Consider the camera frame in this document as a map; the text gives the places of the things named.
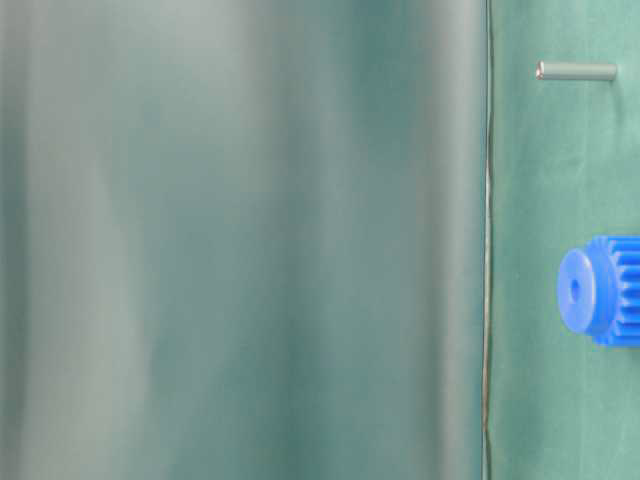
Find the blurry green surface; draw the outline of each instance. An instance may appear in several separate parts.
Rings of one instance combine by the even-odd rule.
[[[480,475],[482,6],[2,3],[3,478]]]

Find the metal rod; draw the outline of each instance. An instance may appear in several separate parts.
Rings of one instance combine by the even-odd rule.
[[[538,80],[600,80],[616,78],[618,67],[611,63],[538,62]]]

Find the green background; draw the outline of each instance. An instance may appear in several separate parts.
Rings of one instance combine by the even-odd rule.
[[[4,0],[2,478],[481,474],[456,0]]]
[[[491,478],[635,478],[640,352],[569,332],[570,248],[640,234],[640,4],[492,2]],[[540,82],[547,61],[617,63],[613,83]]]

